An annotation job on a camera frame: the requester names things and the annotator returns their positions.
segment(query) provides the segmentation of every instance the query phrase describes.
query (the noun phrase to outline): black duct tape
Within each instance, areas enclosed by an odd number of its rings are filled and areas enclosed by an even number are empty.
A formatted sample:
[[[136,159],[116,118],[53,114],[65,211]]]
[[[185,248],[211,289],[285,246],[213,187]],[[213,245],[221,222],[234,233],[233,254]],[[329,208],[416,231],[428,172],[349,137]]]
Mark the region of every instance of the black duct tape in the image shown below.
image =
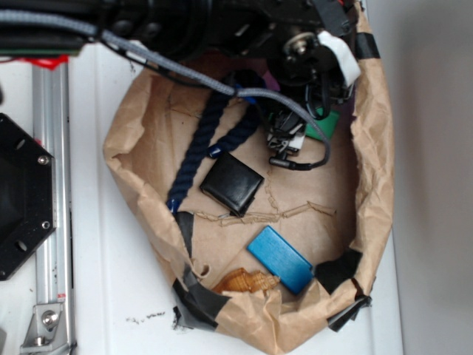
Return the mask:
[[[183,280],[188,291],[179,280],[172,286],[181,316],[178,325],[214,331],[218,326],[215,319],[230,297],[216,294],[200,285],[189,267],[184,271]]]
[[[356,34],[355,55],[358,59],[379,59],[381,57],[375,37],[371,33]]]
[[[355,320],[358,316],[358,312],[365,307],[371,306],[372,299],[370,296],[360,296],[357,297],[355,303],[350,307],[346,308],[340,313],[337,313],[335,316],[329,318],[328,328],[332,329],[335,332],[338,332],[342,329],[349,320]]]
[[[317,265],[313,273],[327,292],[332,294],[343,282],[355,276],[362,256],[359,251],[348,249],[337,260]]]
[[[192,234],[194,233],[194,215],[188,212],[178,212],[174,215],[180,232],[184,237],[189,257],[192,257]]]

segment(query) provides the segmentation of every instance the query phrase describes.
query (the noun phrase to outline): crumpled paper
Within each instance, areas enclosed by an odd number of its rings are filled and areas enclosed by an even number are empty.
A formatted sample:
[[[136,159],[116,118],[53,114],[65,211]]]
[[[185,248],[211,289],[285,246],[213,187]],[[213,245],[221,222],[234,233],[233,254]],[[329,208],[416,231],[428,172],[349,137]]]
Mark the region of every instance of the crumpled paper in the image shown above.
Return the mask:
[[[356,6],[358,31],[369,33]],[[229,60],[216,53],[188,65],[214,78],[248,67],[265,71],[261,61]],[[359,65],[355,119],[343,112],[326,166],[293,172],[269,165],[273,153],[262,129],[232,152],[265,178],[243,218],[225,217],[228,211],[199,190],[214,163],[203,161],[180,207],[194,214],[192,255],[166,200],[210,91],[177,86],[149,70],[140,74],[120,105],[103,150],[169,285],[183,281],[186,265],[197,276],[205,269],[200,282],[209,289],[236,268],[268,272],[245,248],[271,225],[313,265],[336,259],[347,247],[363,253],[355,280],[365,295],[370,293],[392,225],[394,143],[381,60],[365,59]],[[212,143],[236,124],[246,105],[236,98],[230,102]],[[323,151],[320,142],[306,139],[296,159],[312,162]],[[347,280],[328,294],[317,279],[297,296],[283,285],[266,293],[225,292],[230,300],[215,319],[216,331],[267,354],[285,354],[325,328],[327,319],[351,305],[358,292]]]

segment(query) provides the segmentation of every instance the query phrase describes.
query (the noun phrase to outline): metal bracket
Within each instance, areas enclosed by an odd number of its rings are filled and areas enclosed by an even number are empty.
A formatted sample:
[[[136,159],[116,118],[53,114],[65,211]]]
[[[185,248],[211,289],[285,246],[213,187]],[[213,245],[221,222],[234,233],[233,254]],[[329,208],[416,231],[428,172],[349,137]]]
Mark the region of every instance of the metal bracket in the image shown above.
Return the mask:
[[[33,307],[33,318],[20,347],[20,354],[51,352],[67,343],[66,317],[63,310],[62,303]]]

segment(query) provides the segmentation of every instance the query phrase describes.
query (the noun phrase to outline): white tape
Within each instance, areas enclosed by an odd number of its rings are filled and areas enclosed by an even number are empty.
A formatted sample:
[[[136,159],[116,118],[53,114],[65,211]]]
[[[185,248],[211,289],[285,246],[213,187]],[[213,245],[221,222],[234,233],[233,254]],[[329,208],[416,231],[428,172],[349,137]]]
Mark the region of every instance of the white tape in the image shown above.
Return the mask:
[[[317,37],[322,46],[329,48],[335,54],[345,78],[345,84],[350,87],[361,74],[360,67],[352,51],[343,39],[335,37],[327,31],[320,32]]]

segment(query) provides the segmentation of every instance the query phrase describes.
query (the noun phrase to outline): black octagonal plate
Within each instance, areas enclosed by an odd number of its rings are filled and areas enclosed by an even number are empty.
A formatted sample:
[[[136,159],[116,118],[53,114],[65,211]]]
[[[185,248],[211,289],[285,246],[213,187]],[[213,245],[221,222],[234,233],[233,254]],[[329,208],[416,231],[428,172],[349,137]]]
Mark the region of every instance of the black octagonal plate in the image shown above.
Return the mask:
[[[0,113],[0,281],[54,231],[54,158]]]

